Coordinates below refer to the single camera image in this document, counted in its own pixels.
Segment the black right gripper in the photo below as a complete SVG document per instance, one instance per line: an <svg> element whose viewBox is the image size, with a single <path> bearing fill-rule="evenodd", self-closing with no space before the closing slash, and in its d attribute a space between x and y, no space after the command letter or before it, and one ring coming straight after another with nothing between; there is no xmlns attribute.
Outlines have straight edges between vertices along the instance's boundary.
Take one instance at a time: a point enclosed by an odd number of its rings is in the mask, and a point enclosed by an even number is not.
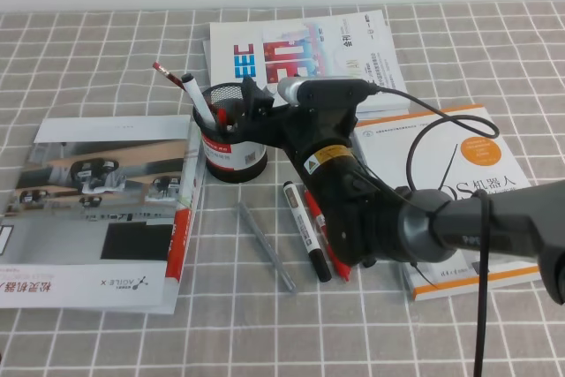
<svg viewBox="0 0 565 377"><path fill-rule="evenodd" d="M241 93L246 138L286 153L324 215L328 243L341 262L410 261L399 233L400 194L372 176L350 149L357 122L352 110L273 107L271 92L249 76Z"/></svg>

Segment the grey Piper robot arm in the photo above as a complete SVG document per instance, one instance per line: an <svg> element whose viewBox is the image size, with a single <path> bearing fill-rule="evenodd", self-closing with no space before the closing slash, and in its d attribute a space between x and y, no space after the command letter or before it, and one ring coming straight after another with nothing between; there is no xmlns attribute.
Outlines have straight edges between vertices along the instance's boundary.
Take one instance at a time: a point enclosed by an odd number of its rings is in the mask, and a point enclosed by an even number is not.
<svg viewBox="0 0 565 377"><path fill-rule="evenodd" d="M371 258L442 262L457 250L533 258L551 299L564 301L564 184L554 182L452 200L437 189L395 189L350 151L357 106L382 92L362 79L289 78L275 106L244 78L241 141L278 147L289 157L327 224L328 242L350 266Z"/></svg>

